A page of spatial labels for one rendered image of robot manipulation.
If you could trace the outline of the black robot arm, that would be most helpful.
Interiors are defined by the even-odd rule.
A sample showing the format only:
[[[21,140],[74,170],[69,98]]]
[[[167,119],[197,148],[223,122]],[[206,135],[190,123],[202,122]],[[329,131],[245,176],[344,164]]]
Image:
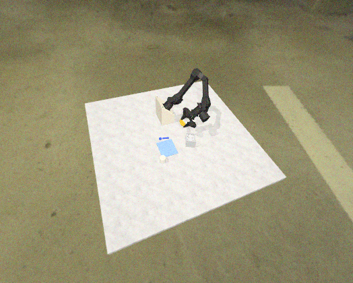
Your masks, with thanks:
[[[192,71],[190,78],[178,93],[176,93],[173,97],[168,97],[167,101],[164,104],[162,103],[164,108],[170,110],[174,105],[180,104],[183,101],[184,94],[198,79],[202,80],[203,97],[201,99],[201,103],[197,102],[198,106],[194,108],[194,111],[196,114],[199,115],[199,118],[202,120],[203,123],[206,122],[210,118],[207,112],[209,107],[211,106],[208,90],[208,78],[204,76],[204,74],[202,74],[202,72],[198,68],[195,68]],[[183,113],[184,116],[188,119],[191,119],[193,117],[191,111],[187,109],[185,109]]]

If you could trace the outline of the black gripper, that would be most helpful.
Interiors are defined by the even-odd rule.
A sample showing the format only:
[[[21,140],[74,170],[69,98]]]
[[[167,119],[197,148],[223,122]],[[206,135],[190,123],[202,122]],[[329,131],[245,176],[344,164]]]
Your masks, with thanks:
[[[185,111],[185,109],[189,110],[188,108],[183,108],[183,112]],[[193,114],[193,117],[191,119],[189,119],[190,121],[187,122],[186,125],[184,125],[183,127],[193,127],[193,128],[196,128],[196,124],[195,122],[193,122],[192,120],[194,120],[195,117],[198,117],[198,114],[195,113],[194,109],[191,109],[191,113]],[[184,113],[183,113],[183,116],[181,117],[181,120],[185,119],[186,117],[184,116]]]

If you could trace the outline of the light blue square mat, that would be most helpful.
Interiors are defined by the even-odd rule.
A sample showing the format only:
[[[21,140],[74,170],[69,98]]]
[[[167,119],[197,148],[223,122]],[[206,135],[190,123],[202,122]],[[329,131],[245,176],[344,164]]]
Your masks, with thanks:
[[[161,141],[156,143],[158,146],[158,149],[161,153],[161,156],[172,156],[174,154],[178,154],[177,149],[175,148],[173,142],[171,139],[165,140],[165,141]]]

